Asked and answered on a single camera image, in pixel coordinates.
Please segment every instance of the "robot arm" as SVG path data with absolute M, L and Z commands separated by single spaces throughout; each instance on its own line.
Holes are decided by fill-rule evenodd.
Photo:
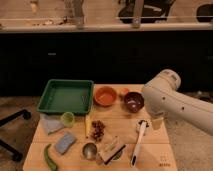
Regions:
M 161 71 L 142 88 L 147 112 L 153 116 L 175 114 L 213 135 L 213 104 L 176 92 L 180 77 L 172 70 Z

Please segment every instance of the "green pepper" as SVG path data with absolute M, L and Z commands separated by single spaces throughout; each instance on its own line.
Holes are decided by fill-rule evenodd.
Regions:
M 44 158 L 46 163 L 48 164 L 49 168 L 51 169 L 51 171 L 57 171 L 58 170 L 58 166 L 57 164 L 51 159 L 51 157 L 49 156 L 48 153 L 48 149 L 51 146 L 51 144 L 46 145 L 46 147 L 44 148 Z

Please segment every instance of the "green tray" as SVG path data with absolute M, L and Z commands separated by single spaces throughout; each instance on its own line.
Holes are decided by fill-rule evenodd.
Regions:
M 46 114 L 73 112 L 85 115 L 90 112 L 94 83 L 91 80 L 48 81 L 42 94 L 37 111 Z

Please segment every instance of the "brown bowl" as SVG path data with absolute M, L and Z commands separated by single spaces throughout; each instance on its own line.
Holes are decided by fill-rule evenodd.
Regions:
M 132 112 L 138 112 L 144 106 L 144 99 L 138 92 L 129 92 L 124 96 L 124 105 Z
M 116 91 L 109 86 L 99 88 L 94 95 L 96 103 L 101 106 L 111 106 L 117 98 Z

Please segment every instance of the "wooden board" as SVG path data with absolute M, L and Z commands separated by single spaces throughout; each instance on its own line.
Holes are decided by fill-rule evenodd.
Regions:
M 131 91 L 140 92 L 142 85 L 109 85 L 119 92 L 122 88 L 128 87 Z M 173 152 L 169 144 L 169 138 L 164 123 L 159 129 L 153 129 L 150 116 L 145 108 L 140 112 L 131 114 L 122 105 L 118 98 L 116 103 L 107 108 L 97 106 L 95 103 L 91 109 L 91 119 L 101 120 L 105 124 L 105 135 L 101 143 L 97 143 L 98 149 L 109 143 L 114 136 L 119 136 L 126 147 L 120 159 L 110 162 L 108 165 L 98 164 L 95 161 L 85 160 L 82 156 L 82 147 L 92 140 L 85 138 L 85 118 L 76 117 L 76 122 L 72 128 L 63 128 L 56 133 L 46 135 L 41 123 L 39 122 L 35 132 L 33 142 L 30 146 L 28 155 L 24 163 L 24 171 L 48 171 L 49 168 L 44 161 L 44 147 L 51 143 L 49 149 L 50 156 L 58 163 L 60 170 L 146 170 L 146 171 L 176 171 L 176 163 Z M 131 155 L 138 133 L 136 125 L 138 121 L 145 119 L 150 127 L 142 140 L 142 148 L 136 164 L 136 167 L 130 167 Z M 76 143 L 69 148 L 64 155 L 58 154 L 54 149 L 54 144 L 66 133 L 71 132 L 77 138 Z

